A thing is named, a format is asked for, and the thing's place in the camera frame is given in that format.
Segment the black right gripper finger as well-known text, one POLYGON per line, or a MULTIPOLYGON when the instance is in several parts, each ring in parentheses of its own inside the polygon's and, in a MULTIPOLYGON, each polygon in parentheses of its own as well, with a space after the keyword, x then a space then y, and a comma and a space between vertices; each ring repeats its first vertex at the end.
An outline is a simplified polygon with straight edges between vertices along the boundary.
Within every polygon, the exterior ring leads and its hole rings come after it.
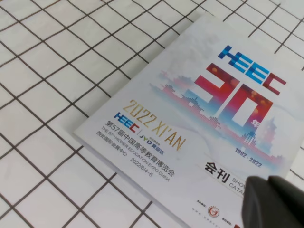
POLYGON ((241 216, 245 228, 302 228, 304 192, 280 176, 249 176, 241 216))

